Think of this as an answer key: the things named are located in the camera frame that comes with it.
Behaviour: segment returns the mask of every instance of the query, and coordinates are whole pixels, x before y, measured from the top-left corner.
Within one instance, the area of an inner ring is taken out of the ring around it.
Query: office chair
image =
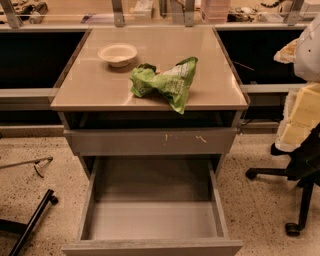
[[[28,163],[34,163],[34,169],[35,169],[36,173],[41,178],[43,178],[43,176],[39,172],[40,166],[38,166],[38,164],[41,161],[48,161],[48,163],[49,163],[52,161],[52,159],[53,159],[53,157],[46,157],[46,158],[24,161],[24,162],[15,163],[15,164],[3,165],[3,166],[0,166],[0,169],[11,168],[14,166],[24,165],[24,164],[28,164]],[[9,256],[18,256],[19,255],[24,243],[26,242],[27,238],[31,234],[34,226],[36,225],[37,221],[41,217],[47,204],[49,202],[51,202],[52,205],[55,205],[58,203],[58,199],[53,195],[53,193],[54,193],[53,190],[51,190],[51,189],[47,190],[45,196],[42,198],[40,204],[38,205],[37,209],[34,211],[32,217],[29,219],[29,222],[27,224],[16,222],[16,221],[0,219],[0,231],[20,235],[18,240],[16,241],[15,245],[13,246]]]
[[[313,185],[320,186],[320,124],[311,131],[298,149],[287,154],[291,161],[285,169],[250,168],[246,177],[253,180],[257,174],[266,174],[298,181],[297,186],[303,188],[299,223],[287,223],[285,229],[288,236],[299,236],[306,225]]]

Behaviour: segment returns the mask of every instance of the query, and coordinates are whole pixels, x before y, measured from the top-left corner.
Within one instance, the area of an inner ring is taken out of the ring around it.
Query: closed drawer
[[[66,130],[75,155],[228,153],[236,128]]]
[[[78,240],[67,255],[231,256],[209,159],[97,157]]]

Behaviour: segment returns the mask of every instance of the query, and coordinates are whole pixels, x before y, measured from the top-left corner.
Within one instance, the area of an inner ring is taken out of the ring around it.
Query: black wheel
[[[257,173],[251,171],[251,170],[248,170],[246,172],[246,177],[250,180],[253,180],[255,177],[257,177]]]
[[[287,223],[286,233],[288,236],[299,236],[300,235],[299,225],[296,223]]]
[[[51,202],[52,205],[56,205],[59,202],[59,200],[58,200],[57,197],[52,196],[51,199],[50,199],[50,202]]]

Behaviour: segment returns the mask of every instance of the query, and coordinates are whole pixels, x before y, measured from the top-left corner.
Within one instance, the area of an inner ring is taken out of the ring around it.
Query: cabinet
[[[113,69],[98,50],[130,43],[138,57]],[[136,98],[131,70],[199,59],[184,115],[160,96]],[[94,28],[51,107],[88,178],[78,240],[67,255],[235,255],[216,186],[247,108],[211,27]]]

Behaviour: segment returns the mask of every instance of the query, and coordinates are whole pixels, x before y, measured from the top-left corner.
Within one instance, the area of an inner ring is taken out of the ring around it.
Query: metal post
[[[9,23],[9,26],[11,28],[20,28],[23,23],[19,16],[16,15],[16,12],[12,6],[12,3],[10,0],[0,0],[0,4],[2,6],[2,9],[4,13],[7,16],[7,20]]]
[[[112,9],[114,15],[114,25],[116,27],[124,26],[123,10],[121,0],[112,0]]]
[[[297,24],[299,19],[299,12],[301,10],[303,2],[304,0],[293,0],[290,12],[286,16],[284,23],[287,23],[288,26],[294,26],[295,24]]]
[[[195,0],[186,0],[184,24],[186,27],[192,27],[194,23],[194,2]]]

